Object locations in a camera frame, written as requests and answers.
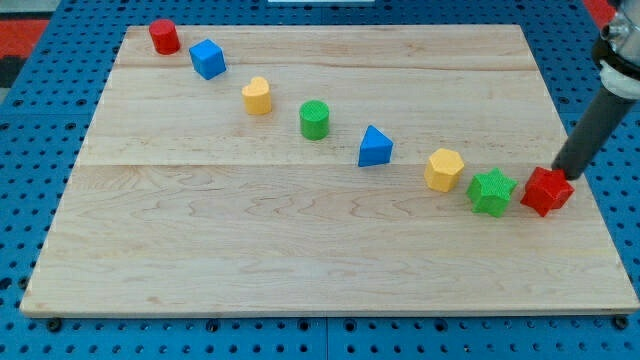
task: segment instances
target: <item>wooden board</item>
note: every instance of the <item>wooden board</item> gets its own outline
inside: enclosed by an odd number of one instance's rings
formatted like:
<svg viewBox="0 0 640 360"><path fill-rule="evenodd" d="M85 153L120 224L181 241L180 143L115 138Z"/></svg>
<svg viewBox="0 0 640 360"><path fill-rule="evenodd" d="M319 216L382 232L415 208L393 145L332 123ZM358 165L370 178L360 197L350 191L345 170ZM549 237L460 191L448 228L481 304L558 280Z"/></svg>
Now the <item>wooden board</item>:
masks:
<svg viewBox="0 0 640 360"><path fill-rule="evenodd" d="M21 307L32 317L626 313L639 307L587 183L540 218L523 183L565 133L517 26L180 27L126 34ZM188 47L219 43L205 81ZM240 90L269 79L273 112ZM319 98L330 135L299 134ZM367 125L392 163L355 166ZM426 188L439 147L467 163ZM520 184L473 214L473 174Z"/></svg>

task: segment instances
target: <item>yellow hexagonal block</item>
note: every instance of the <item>yellow hexagonal block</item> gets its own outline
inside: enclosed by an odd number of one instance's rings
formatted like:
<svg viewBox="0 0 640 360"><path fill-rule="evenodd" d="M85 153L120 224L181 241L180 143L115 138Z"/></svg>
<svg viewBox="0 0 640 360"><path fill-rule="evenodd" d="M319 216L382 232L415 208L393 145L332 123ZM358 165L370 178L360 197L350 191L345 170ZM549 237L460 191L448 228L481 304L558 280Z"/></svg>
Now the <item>yellow hexagonal block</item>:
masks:
<svg viewBox="0 0 640 360"><path fill-rule="evenodd" d="M464 169L464 161L457 151L438 149L427 161L424 179L430 189L449 192L453 189Z"/></svg>

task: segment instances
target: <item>red cylinder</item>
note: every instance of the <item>red cylinder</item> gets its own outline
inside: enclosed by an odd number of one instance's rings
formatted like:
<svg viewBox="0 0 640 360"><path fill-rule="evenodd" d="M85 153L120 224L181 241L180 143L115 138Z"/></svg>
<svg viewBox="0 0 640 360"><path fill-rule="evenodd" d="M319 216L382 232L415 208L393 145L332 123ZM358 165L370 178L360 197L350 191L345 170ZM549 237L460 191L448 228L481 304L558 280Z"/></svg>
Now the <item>red cylinder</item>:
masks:
<svg viewBox="0 0 640 360"><path fill-rule="evenodd" d="M168 19L159 19L149 25L149 34L156 51L162 55L171 55L180 50L180 40L176 25Z"/></svg>

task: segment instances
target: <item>blue block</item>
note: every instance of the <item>blue block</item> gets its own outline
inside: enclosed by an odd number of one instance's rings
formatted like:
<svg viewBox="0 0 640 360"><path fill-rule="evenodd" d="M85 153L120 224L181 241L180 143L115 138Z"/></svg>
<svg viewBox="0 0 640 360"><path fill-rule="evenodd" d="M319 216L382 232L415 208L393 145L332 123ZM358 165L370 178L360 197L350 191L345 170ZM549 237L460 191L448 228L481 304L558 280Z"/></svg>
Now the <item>blue block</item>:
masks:
<svg viewBox="0 0 640 360"><path fill-rule="evenodd" d="M206 80L227 70L222 49L209 39L192 46L189 54L191 54L193 68Z"/></svg>
<svg viewBox="0 0 640 360"><path fill-rule="evenodd" d="M369 125L360 144L358 166L364 167L388 163L391 159L392 148L393 141L373 125Z"/></svg>

